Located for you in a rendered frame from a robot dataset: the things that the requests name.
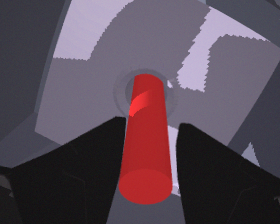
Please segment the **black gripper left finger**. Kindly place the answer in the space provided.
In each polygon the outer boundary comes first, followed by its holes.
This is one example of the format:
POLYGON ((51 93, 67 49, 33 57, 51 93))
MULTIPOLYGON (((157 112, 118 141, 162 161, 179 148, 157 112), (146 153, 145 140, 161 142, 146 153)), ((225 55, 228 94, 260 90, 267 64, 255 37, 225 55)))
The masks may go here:
POLYGON ((115 116, 19 167, 0 165, 0 224, 107 224, 125 127, 115 116))

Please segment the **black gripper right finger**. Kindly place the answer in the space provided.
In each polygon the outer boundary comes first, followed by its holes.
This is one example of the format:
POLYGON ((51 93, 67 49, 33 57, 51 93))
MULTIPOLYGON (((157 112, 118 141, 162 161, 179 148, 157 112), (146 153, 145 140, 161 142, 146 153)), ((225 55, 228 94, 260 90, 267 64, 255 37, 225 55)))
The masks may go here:
POLYGON ((185 224, 280 224, 280 179, 195 125, 179 125, 176 164, 185 224))

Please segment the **red peg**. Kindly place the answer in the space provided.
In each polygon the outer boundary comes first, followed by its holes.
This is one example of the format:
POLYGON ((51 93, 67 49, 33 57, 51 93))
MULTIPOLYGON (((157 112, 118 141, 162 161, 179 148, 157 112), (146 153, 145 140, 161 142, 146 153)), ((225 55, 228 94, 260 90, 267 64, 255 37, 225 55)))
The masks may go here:
POLYGON ((119 177, 119 192, 136 204, 157 204, 173 189, 163 81, 140 73, 133 84, 131 111, 119 177))

